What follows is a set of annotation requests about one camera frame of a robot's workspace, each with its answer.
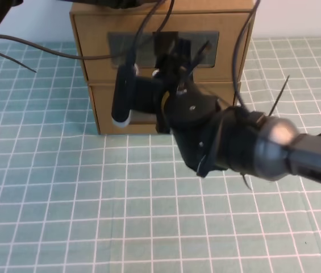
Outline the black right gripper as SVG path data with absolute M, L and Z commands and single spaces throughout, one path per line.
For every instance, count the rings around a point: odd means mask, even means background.
M 192 58 L 191 41 L 178 39 L 157 58 L 157 73 L 135 78 L 133 91 L 133 109 L 155 114 L 156 131 L 173 134 L 186 166 L 200 177 L 219 169 L 222 107 L 217 96 L 202 93 L 193 80 L 193 69 L 209 45 Z

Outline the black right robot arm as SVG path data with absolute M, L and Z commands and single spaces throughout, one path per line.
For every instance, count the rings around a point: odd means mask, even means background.
M 180 39 L 158 59 L 150 78 L 137 76 L 134 107 L 154 113 L 161 133 L 173 134 L 186 166 L 198 176 L 231 169 L 269 181 L 296 175 L 321 183 L 321 134 L 302 134 L 290 120 L 241 106 L 222 106 L 203 94 L 193 69 L 210 48 L 195 57 Z

